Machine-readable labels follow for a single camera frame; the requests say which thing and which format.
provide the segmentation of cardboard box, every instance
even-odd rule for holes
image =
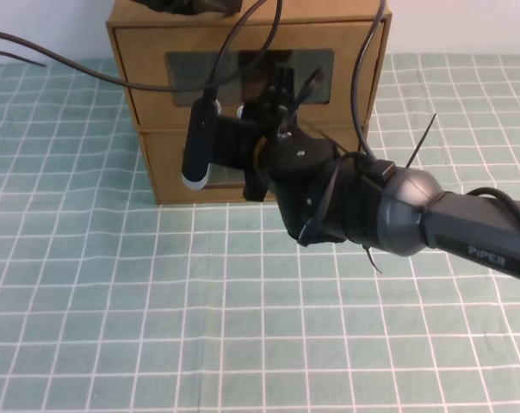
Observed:
[[[245,0],[247,10],[255,0]],[[232,44],[226,71],[245,65],[265,42],[275,13],[268,0],[245,24]],[[274,62],[284,60],[298,70],[296,87],[318,65],[324,84],[304,105],[299,121],[307,120],[350,150],[357,136],[350,113],[350,81],[357,55],[379,7],[379,0],[320,2],[285,0],[282,22],[262,67],[240,82],[220,88],[222,113],[236,115],[244,99],[269,80]],[[239,15],[182,16],[156,13],[130,0],[117,0],[108,31],[119,70],[129,82],[155,85],[202,83],[210,65]],[[362,67],[359,114],[364,130],[373,109],[392,13],[386,10]],[[159,204],[243,200],[243,179],[215,169],[207,188],[195,192],[181,179],[190,104],[197,94],[127,90],[133,123]]]

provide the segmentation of white wall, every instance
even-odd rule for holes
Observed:
[[[388,1],[394,13],[389,52],[520,54],[520,0]],[[72,59],[111,56],[105,21],[113,2],[0,0],[0,31]],[[0,48],[43,60],[5,42]]]

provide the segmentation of black cylindrical camera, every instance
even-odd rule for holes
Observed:
[[[243,7],[243,0],[133,0],[151,10],[172,15],[199,15],[208,11],[234,15]]]

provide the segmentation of green grid mat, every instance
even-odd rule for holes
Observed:
[[[84,62],[115,74],[110,60]],[[395,55],[369,141],[520,200],[520,56]],[[0,410],[520,412],[520,281],[157,209],[122,92],[0,66]]]

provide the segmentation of drawer window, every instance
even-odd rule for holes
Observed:
[[[185,86],[206,82],[217,54],[217,52],[167,52],[165,60],[170,84]],[[254,51],[228,52],[220,67],[219,76],[225,77],[239,68],[246,67],[256,56],[257,52]],[[265,85],[272,80],[276,66],[287,65],[295,69],[296,92],[312,72],[321,67],[325,80],[306,104],[329,104],[334,56],[331,49],[268,51],[256,68],[221,87],[218,100],[222,105],[235,106],[257,98]],[[172,95],[174,105],[180,108],[190,107],[199,97],[201,97],[200,91]]]

